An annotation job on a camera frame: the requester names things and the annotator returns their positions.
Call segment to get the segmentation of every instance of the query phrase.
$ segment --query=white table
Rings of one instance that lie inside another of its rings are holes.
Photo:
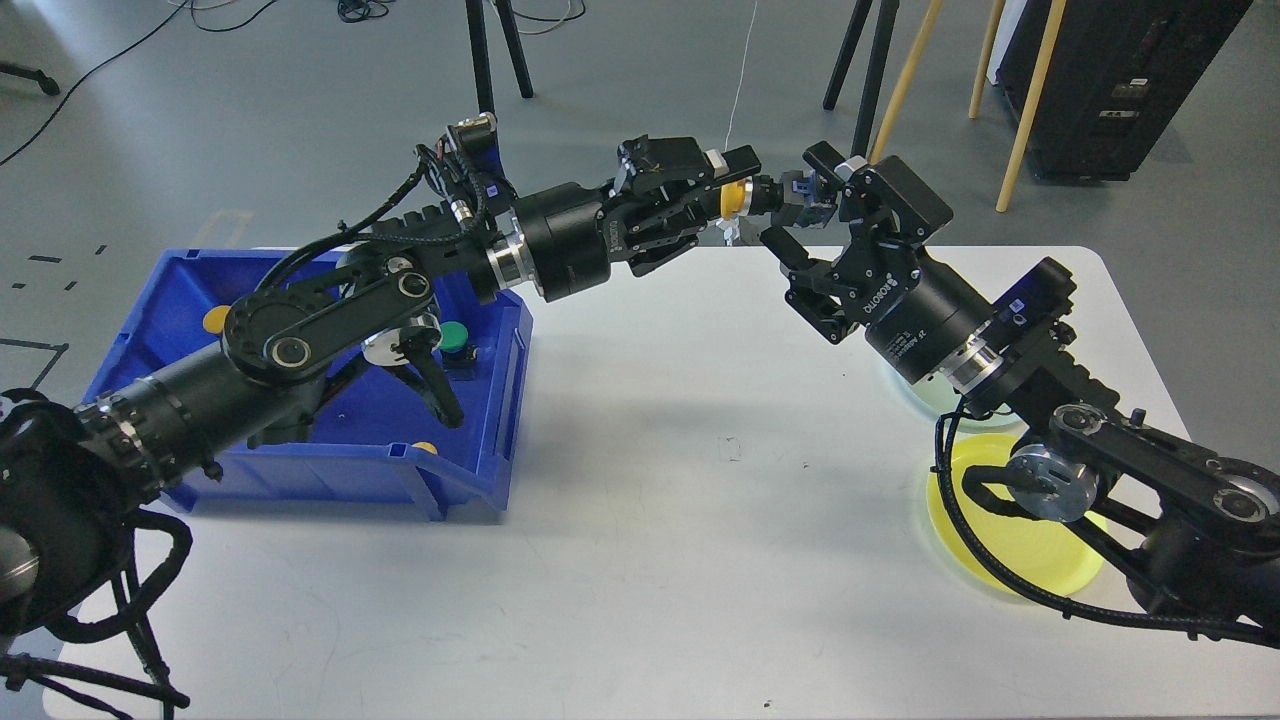
[[[934,255],[992,299],[1062,261],[1076,357],[1125,410],[1185,433],[1091,251]],[[965,577],[925,519],[933,420],[861,337],[831,347],[783,304],[767,251],[620,270],[552,305],[522,288],[535,325],[509,511],[189,518],[195,551],[152,612],[186,717],[1280,712],[1280,652],[1064,621]],[[1135,607],[1108,570],[1078,597]],[[100,594],[82,616],[108,610]],[[122,639],[63,659],[140,674]],[[52,694],[46,708],[97,716]]]

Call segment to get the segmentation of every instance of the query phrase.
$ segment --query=gray floor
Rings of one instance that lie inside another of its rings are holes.
[[[515,4],[563,10],[559,0]],[[232,24],[259,5],[241,0],[202,19]],[[100,70],[44,137],[0,168],[0,338],[42,346],[0,345],[0,386],[29,384],[54,357],[45,346],[67,343],[41,389],[77,401],[161,249],[325,234],[399,183],[416,142],[474,113],[461,3],[406,0],[389,18],[355,26],[339,23],[333,5],[279,3],[225,35],[201,33],[179,15]],[[890,83],[924,9],[923,0],[902,5]],[[598,182],[613,173],[616,143],[641,133],[723,145],[753,6],[591,3],[582,19],[525,38],[534,100],[518,97],[490,22],[511,179],[525,192]],[[819,106],[849,8],[758,5],[730,142],[754,145],[771,172],[800,167],[817,140],[849,143],[858,81],[835,113]],[[67,88],[170,9],[161,0],[0,1],[0,58],[40,65]],[[1192,437],[1280,468],[1280,10],[1254,4],[1130,182],[1055,187],[1024,172],[1004,215],[992,205],[1011,123],[991,92],[983,117],[965,118],[986,13],[977,0],[946,6],[890,145],[956,211],[936,243],[1096,250]],[[882,104],[887,97],[888,87]],[[0,78],[0,156],[52,106],[35,85]],[[842,237],[832,227],[806,240]],[[47,653],[54,644],[33,635],[18,648]],[[6,717],[42,716],[29,688],[0,707]]]

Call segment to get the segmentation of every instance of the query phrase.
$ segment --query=black cable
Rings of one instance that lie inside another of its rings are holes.
[[[198,19],[196,19],[196,5],[195,5],[195,3],[192,3],[189,5],[189,8],[191,8],[191,22],[195,23],[195,26],[197,28],[200,28],[200,29],[202,29],[205,32],[230,32],[233,29],[239,29],[239,28],[247,26],[248,23],[253,22],[255,19],[257,19],[259,15],[262,14],[264,10],[266,10],[271,5],[275,5],[275,0],[268,0],[266,5],[262,5],[261,8],[259,8],[256,13],[253,13],[252,15],[250,15],[247,20],[242,22],[238,26],[230,26],[230,27],[205,27],[205,26],[200,24]]]
[[[69,688],[69,687],[59,683],[58,680],[50,680],[49,678],[36,676],[36,678],[31,678],[31,682],[36,683],[37,685],[44,685],[44,687],[46,687],[46,688],[49,688],[49,689],[51,689],[51,691],[54,691],[56,693],[61,693],[61,694],[67,696],[68,700],[73,700],[73,701],[83,705],[84,707],[91,707],[93,710],[101,710],[102,712],[106,712],[106,714],[111,715],[113,717],[115,717],[115,720],[133,720],[132,715],[129,715],[127,712],[120,712],[115,707],[111,707],[106,702],[104,702],[101,700],[97,700],[96,697],[93,697],[91,694],[84,694],[84,693],[82,693],[79,691],[73,691],[72,688]]]
[[[413,168],[413,172],[410,173],[410,176],[404,179],[404,182],[401,183],[398,188],[396,188],[396,192],[393,192],[390,197],[388,197],[387,201],[383,202],[376,210],[366,215],[365,219],[360,220],[355,225],[343,228],[342,231],[334,234],[323,237],[315,242],[310,242],[289,252],[288,255],[282,258],[275,265],[273,265],[271,269],[268,270],[265,275],[262,275],[262,279],[257,282],[256,290],[279,287],[280,284],[284,283],[284,281],[289,279],[289,277],[293,273],[296,273],[307,263],[315,260],[316,258],[324,255],[330,250],[334,250],[335,247],[342,247],[343,245],[351,242],[351,240],[356,237],[356,233],[372,225],[379,219],[381,219],[383,215],[390,211],[392,208],[399,205],[401,201],[403,201],[404,197],[407,197],[408,193],[415,187],[417,187],[417,184],[422,181],[422,176],[425,172],[426,172],[426,163],[420,159],[417,167]]]
[[[396,192],[393,192],[390,197],[388,197],[387,201],[383,202],[376,210],[370,213],[367,217],[365,217],[365,219],[360,220],[355,225],[343,228],[340,232],[337,232],[328,237],[323,237],[317,241],[307,243],[289,252],[288,255],[282,258],[275,265],[273,265],[271,269],[268,270],[265,275],[262,275],[262,279],[259,281],[256,290],[266,290],[269,287],[279,287],[284,284],[284,282],[288,281],[288,278],[293,275],[293,273],[302,269],[302,266],[305,266],[307,263],[311,263],[312,260],[320,258],[325,252],[340,247],[343,245],[347,245],[348,242],[352,241],[364,242],[366,240],[384,240],[390,242],[403,242],[406,245],[425,245],[425,246],[439,247],[444,245],[453,245],[461,240],[470,237],[472,232],[475,232],[475,228],[483,224],[483,219],[488,211],[488,202],[485,200],[486,193],[484,191],[484,187],[481,187],[480,184],[479,174],[476,173],[475,167],[471,164],[471,159],[462,152],[454,156],[454,161],[458,164],[457,172],[454,174],[460,176],[457,177],[457,179],[454,179],[451,177],[452,168],[448,168],[447,163],[436,158],[429,147],[419,145],[417,155],[419,155],[417,167],[413,169],[410,177],[406,178],[406,181],[401,183],[398,188],[396,188]],[[431,179],[433,174],[436,179],[440,181],[440,184],[443,184],[443,187],[436,187],[436,183]],[[404,197],[407,197],[408,193],[415,187],[417,187],[417,184],[424,179],[424,177],[428,178],[428,184],[430,184],[433,190],[435,190],[448,201],[457,200],[460,192],[460,188],[457,187],[451,190],[451,184],[457,186],[465,182],[470,186],[471,193],[474,196],[472,201],[475,204],[475,208],[472,217],[461,223],[458,232],[438,237],[408,237],[408,236],[384,234],[384,233],[361,234],[361,231],[371,227],[374,223],[381,219],[383,215],[390,211],[392,208],[399,205],[404,200]]]
[[[955,525],[956,532],[960,534],[960,539],[964,541],[965,547],[969,548],[969,552],[973,553],[973,556],[983,568],[987,569],[988,573],[995,575],[996,579],[1004,583],[1009,589],[1016,592],[1027,600],[1030,600],[1032,602],[1061,612],[1065,619],[1076,616],[1107,625],[1119,625],[1121,628],[1187,633],[1187,635],[1192,639],[1196,639],[1198,635],[1204,635],[1211,639],[1233,639],[1280,650],[1280,634],[1268,632],[1265,628],[1258,628],[1256,625],[1235,620],[1146,615],[1142,612],[1125,612],[1087,605],[1048,592],[1010,570],[1007,565],[1001,562],[989,550],[987,550],[987,546],[982,543],[982,539],[978,538],[978,534],[974,533],[969,521],[965,519],[964,511],[960,509],[960,503],[956,500],[955,486],[951,479],[951,450],[955,446],[956,430],[960,428],[960,419],[966,416],[964,407],[965,401],[961,398],[955,413],[947,413],[938,416],[937,425],[934,427],[933,454],[936,464],[934,470],[938,475],[938,492],[942,496],[942,505],[947,511],[947,516]]]
[[[344,23],[360,23],[385,18],[392,12],[387,5],[396,0],[338,0],[338,19]]]
[[[184,0],[182,5],[178,5],[178,6],[177,6],[177,8],[174,9],[174,12],[169,13],[169,17],[168,17],[168,18],[165,18],[163,23],[157,24],[157,26],[156,26],[156,27],[155,27],[155,28],[154,28],[154,29],[152,29],[151,32],[148,32],[148,33],[143,35],[141,40],[138,40],[138,41],[137,41],[137,42],[134,42],[133,45],[129,45],[129,46],[128,46],[128,47],[125,47],[124,50],[120,50],[120,51],[119,51],[119,53],[116,53],[115,55],[111,55],[110,58],[108,58],[108,59],[102,60],[101,63],[99,63],[97,65],[95,65],[92,70],[90,70],[90,72],[84,73],[84,76],[83,76],[83,77],[81,77],[81,78],[79,78],[78,81],[76,81],[76,85],[73,85],[73,86],[70,87],[70,90],[68,90],[68,91],[67,91],[67,94],[65,94],[65,95],[63,95],[63,99],[61,99],[61,101],[59,101],[59,102],[58,102],[58,106],[56,106],[56,108],[54,108],[54,111],[49,114],[49,119],[46,119],[46,120],[45,120],[45,124],[40,126],[40,129],[37,129],[35,135],[32,135],[32,136],[31,136],[29,138],[27,138],[27,142],[23,142],[22,145],[19,145],[19,146],[18,146],[18,149],[17,149],[17,150],[14,150],[14,151],[13,151],[13,152],[10,152],[9,155],[6,155],[6,156],[5,156],[5,158],[4,158],[3,160],[0,160],[0,165],[4,165],[4,164],[5,164],[5,163],[8,163],[9,160],[13,160],[14,158],[17,158],[17,156],[18,156],[18,154],[19,154],[19,152],[22,152],[23,150],[26,150],[26,149],[27,149],[27,146],[29,146],[29,145],[31,145],[32,142],[36,142],[36,138],[38,138],[38,137],[41,136],[41,133],[44,133],[44,132],[45,132],[45,128],[47,128],[47,127],[49,127],[49,124],[54,122],[54,118],[56,118],[56,117],[58,117],[58,113],[61,113],[61,111],[63,111],[63,106],[64,106],[64,105],[67,105],[67,101],[72,99],[72,95],[74,95],[76,90],[77,90],[77,88],[78,88],[78,87],[81,86],[81,83],[83,83],[83,82],[84,82],[86,79],[88,79],[88,77],[90,77],[91,74],[93,74],[93,73],[96,73],[97,70],[102,69],[102,67],[104,67],[104,65],[106,65],[108,63],[110,63],[111,60],[115,60],[116,58],[120,58],[120,56],[123,56],[123,55],[124,55],[125,53],[128,53],[129,50],[133,50],[133,49],[134,49],[134,47],[137,47],[138,45],[142,45],[143,42],[146,42],[146,41],[147,41],[147,40],[148,40],[148,38],[150,38],[150,37],[151,37],[152,35],[155,35],[155,33],[160,32],[160,28],[163,28],[163,27],[164,27],[164,26],[166,26],[166,24],[169,24],[169,20],[172,20],[173,18],[175,18],[175,17],[178,15],[178,13],[180,13],[180,12],[182,12],[182,9],[183,9],[183,8],[186,8],[186,6],[187,6],[187,3],[186,3],[186,0]]]
[[[516,15],[517,18],[524,18],[526,20],[534,20],[534,22],[539,22],[539,23],[567,23],[570,20],[576,20],[576,19],[579,19],[582,15],[586,14],[586,0],[581,0],[581,4],[582,4],[582,9],[581,10],[579,10],[576,14],[572,14],[572,15],[564,15],[563,18],[538,18],[538,17],[534,17],[534,15],[526,15],[526,14],[516,10],[515,8],[511,9],[511,14]]]
[[[119,577],[111,582],[116,611],[123,611],[129,605],[129,601],[137,597],[141,591],[141,584],[138,583],[138,557],[132,552],[129,555],[129,561],[124,565],[123,587],[120,585]],[[164,656],[160,655],[160,643],[156,641],[151,620],[147,619],[146,614],[142,615],[137,625],[125,632],[125,635],[133,644],[133,652],[138,656],[138,661],[142,662],[142,670],[151,678],[151,682],[157,687],[174,689],[169,682],[169,666],[165,664]],[[173,703],[161,702],[161,710],[164,720],[173,720]]]
[[[191,705],[189,697],[174,689],[157,688],[151,683],[143,683],[142,680],[134,680],[133,678],[125,678],[124,675],[104,673],[102,670],[95,670],[93,667],[72,665],[70,662],[60,662],[58,660],[32,657],[26,653],[0,656],[0,676],[9,678],[10,683],[15,679],[35,680],[36,678],[65,678],[68,680],[101,685],[113,691],[147,697],[160,702],[172,702],[178,707],[188,707]]]

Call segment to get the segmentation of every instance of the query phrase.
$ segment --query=blue plastic bin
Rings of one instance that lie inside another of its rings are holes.
[[[205,313],[252,291],[283,255],[165,251],[84,398],[124,387],[216,340],[201,325]],[[333,269],[338,258],[328,254],[305,274]],[[506,510],[532,316],[509,292],[480,305],[462,274],[439,278],[436,297],[440,320],[463,323],[477,350],[474,375],[451,378],[466,413],[461,428],[444,428],[416,393],[372,369],[321,411],[312,442],[237,446],[219,456],[220,482],[197,470],[163,500],[183,511],[207,497],[412,502],[431,520],[474,498]],[[412,447],[416,442],[434,445],[439,455]]]

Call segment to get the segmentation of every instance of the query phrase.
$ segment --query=white string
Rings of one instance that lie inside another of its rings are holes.
[[[742,45],[742,69],[737,74],[737,90],[733,91],[733,109],[728,111],[728,131],[724,132],[724,150],[728,150],[728,136],[733,133],[733,115],[737,113],[737,99],[742,95],[742,78],[746,77],[746,50],[751,46],[751,29],[755,28],[755,12],[760,9],[760,0],[751,5],[751,23],[746,26],[746,42]]]

